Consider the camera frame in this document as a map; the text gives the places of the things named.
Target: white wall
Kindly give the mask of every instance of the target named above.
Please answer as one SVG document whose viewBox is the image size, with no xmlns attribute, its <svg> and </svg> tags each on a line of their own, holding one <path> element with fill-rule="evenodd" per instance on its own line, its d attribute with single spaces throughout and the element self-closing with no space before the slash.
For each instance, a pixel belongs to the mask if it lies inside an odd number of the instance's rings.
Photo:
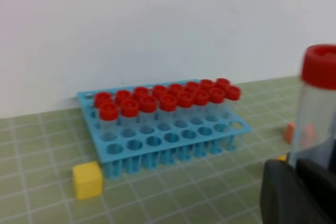
<svg viewBox="0 0 336 224">
<path fill-rule="evenodd" d="M 76 106 L 77 91 L 297 74 L 334 42 L 334 0 L 0 0 L 0 117 Z"/>
</svg>

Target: empty rack hole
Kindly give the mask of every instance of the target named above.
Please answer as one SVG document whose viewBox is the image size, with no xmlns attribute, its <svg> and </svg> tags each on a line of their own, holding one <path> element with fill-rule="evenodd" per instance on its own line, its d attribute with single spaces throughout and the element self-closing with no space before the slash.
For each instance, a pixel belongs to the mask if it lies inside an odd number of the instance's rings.
<svg viewBox="0 0 336 224">
<path fill-rule="evenodd" d="M 110 144 L 107 146 L 107 153 L 116 155 L 122 152 L 122 146 L 120 144 Z"/>
<path fill-rule="evenodd" d="M 157 126 L 157 128 L 161 131 L 168 131 L 172 128 L 168 123 L 159 123 Z"/>
<path fill-rule="evenodd" d="M 187 139 L 194 139 L 196 137 L 196 133 L 191 130 L 182 131 L 182 136 Z"/>
<path fill-rule="evenodd" d="M 127 142 L 127 148 L 132 151 L 137 151 L 142 148 L 142 143 L 139 140 L 130 140 Z"/>
<path fill-rule="evenodd" d="M 226 132 L 229 130 L 229 128 L 225 124 L 215 124 L 214 130 L 218 132 Z"/>
<path fill-rule="evenodd" d="M 198 132 L 203 136 L 209 136 L 212 134 L 212 130 L 209 127 L 200 127 L 198 128 Z"/>
<path fill-rule="evenodd" d="M 209 121 L 209 122 L 217 122 L 218 121 L 218 118 L 214 115 L 207 115 L 205 117 L 205 120 Z"/>
<path fill-rule="evenodd" d="M 242 129 L 244 126 L 238 121 L 230 122 L 230 127 L 234 129 Z"/>
<path fill-rule="evenodd" d="M 117 139 L 117 135 L 112 132 L 105 132 L 102 134 L 101 139 L 103 141 L 109 142 Z"/>
<path fill-rule="evenodd" d="M 176 143 L 178 140 L 180 140 L 179 136 L 174 133 L 165 134 L 164 139 L 169 143 Z"/>
<path fill-rule="evenodd" d="M 88 99 L 88 100 L 92 100 L 94 97 L 95 97 L 95 95 L 93 93 L 85 95 L 85 98 Z"/>
<path fill-rule="evenodd" d="M 161 144 L 161 139 L 157 136 L 150 136 L 147 137 L 146 143 L 150 146 L 159 146 Z"/>
<path fill-rule="evenodd" d="M 191 122 L 192 124 L 195 124 L 195 125 L 200 125 L 200 124 L 203 123 L 203 120 L 200 119 L 200 118 L 192 118 L 192 119 L 190 120 L 190 122 Z"/>
<path fill-rule="evenodd" d="M 123 137 L 133 137 L 135 136 L 136 132 L 133 129 L 123 129 L 120 133 Z"/>
<path fill-rule="evenodd" d="M 177 120 L 175 121 L 174 125 L 179 128 L 186 128 L 188 126 L 187 122 L 183 120 Z"/>
<path fill-rule="evenodd" d="M 225 119 L 232 119 L 232 115 L 230 112 L 224 112 L 224 114 L 222 115 L 222 118 L 225 118 Z"/>
<path fill-rule="evenodd" d="M 144 125 L 142 127 L 140 127 L 139 131 L 143 134 L 150 134 L 154 132 L 154 128 L 148 126 L 148 125 Z"/>
</svg>

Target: clear plastic tube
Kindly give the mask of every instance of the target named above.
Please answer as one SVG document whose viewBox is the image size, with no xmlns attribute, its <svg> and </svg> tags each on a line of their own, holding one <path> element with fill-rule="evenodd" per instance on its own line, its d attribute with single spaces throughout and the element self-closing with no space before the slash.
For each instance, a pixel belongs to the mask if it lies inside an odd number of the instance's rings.
<svg viewBox="0 0 336 224">
<path fill-rule="evenodd" d="M 334 168 L 336 46 L 309 47 L 304 57 L 301 78 L 304 85 L 288 163 L 295 167 L 298 159 L 306 158 L 326 169 Z"/>
<path fill-rule="evenodd" d="M 335 143 L 336 91 L 305 84 L 288 163 L 308 158 L 328 168 Z"/>
<path fill-rule="evenodd" d="M 158 111 L 157 120 L 160 122 L 172 122 L 175 119 L 175 111 Z"/>
</svg>

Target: orange object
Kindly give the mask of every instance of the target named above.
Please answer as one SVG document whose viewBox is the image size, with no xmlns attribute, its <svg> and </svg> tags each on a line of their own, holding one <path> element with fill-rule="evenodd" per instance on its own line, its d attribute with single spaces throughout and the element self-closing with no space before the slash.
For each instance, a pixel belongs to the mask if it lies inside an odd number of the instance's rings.
<svg viewBox="0 0 336 224">
<path fill-rule="evenodd" d="M 287 143 L 291 144 L 295 130 L 295 122 L 287 124 L 285 135 L 283 136 Z"/>
</svg>

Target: black object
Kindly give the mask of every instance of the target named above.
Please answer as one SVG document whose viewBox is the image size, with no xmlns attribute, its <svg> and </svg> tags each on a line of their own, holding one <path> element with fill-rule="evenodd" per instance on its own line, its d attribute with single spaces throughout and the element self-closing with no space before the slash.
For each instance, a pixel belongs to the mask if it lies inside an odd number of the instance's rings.
<svg viewBox="0 0 336 224">
<path fill-rule="evenodd" d="M 329 175 L 321 171 L 322 167 L 318 166 L 319 168 L 317 168 L 316 166 L 303 161 L 298 165 L 296 173 L 291 166 L 282 161 L 269 160 L 265 163 L 260 195 L 260 210 L 264 224 L 336 223 L 332 221 L 333 216 L 330 218 L 327 214 L 330 209 L 328 208 L 327 211 L 323 209 L 328 204 L 325 202 L 319 205 L 321 201 L 326 199 L 328 191 L 331 190 L 335 193 L 334 188 L 326 187 L 325 190 L 322 190 L 323 196 L 318 199 L 314 198 L 314 196 L 316 197 L 315 193 L 310 193 L 312 190 L 319 194 L 316 191 L 316 186 L 321 178 L 324 181 L 322 183 L 328 185 L 334 183 L 333 179 L 327 179 Z"/>
</svg>

